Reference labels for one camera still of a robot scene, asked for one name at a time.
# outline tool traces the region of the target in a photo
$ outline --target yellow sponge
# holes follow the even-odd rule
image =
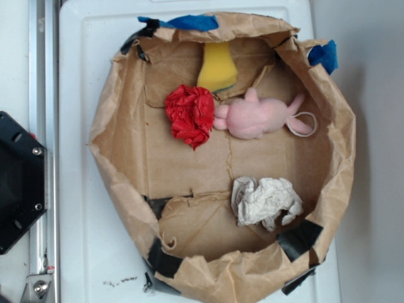
[[[198,86],[213,93],[233,86],[236,79],[237,68],[230,55],[229,43],[205,43]]]

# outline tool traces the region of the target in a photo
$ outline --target blue tape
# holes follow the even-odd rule
[[[146,23],[149,17],[138,17],[140,22]],[[177,28],[179,30],[200,30],[201,32],[207,32],[208,30],[215,30],[219,27],[216,16],[205,15],[187,15],[178,18],[174,18],[168,22],[160,21],[161,27]]]
[[[338,68],[338,59],[336,57],[336,45],[334,40],[328,44],[321,46],[317,45],[312,48],[309,53],[309,62],[311,66],[321,63],[328,74],[331,74]]]

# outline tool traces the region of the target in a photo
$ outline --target metal bracket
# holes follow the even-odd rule
[[[27,284],[25,284],[20,303],[50,303],[54,297],[53,275],[32,275],[27,277]]]
[[[0,254],[44,214],[46,149],[0,112]]]

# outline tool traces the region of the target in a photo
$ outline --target metal rail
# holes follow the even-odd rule
[[[30,275],[51,274],[54,292],[47,302],[59,303],[57,96],[61,0],[32,0],[29,5],[29,131],[48,151],[47,213],[30,229]]]

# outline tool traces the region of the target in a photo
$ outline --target blue painter's tape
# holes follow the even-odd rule
[[[331,74],[338,68],[338,59],[336,57],[336,45],[334,40],[328,44],[321,46],[317,45],[312,48],[309,53],[309,62],[311,66],[321,63],[328,74]]]

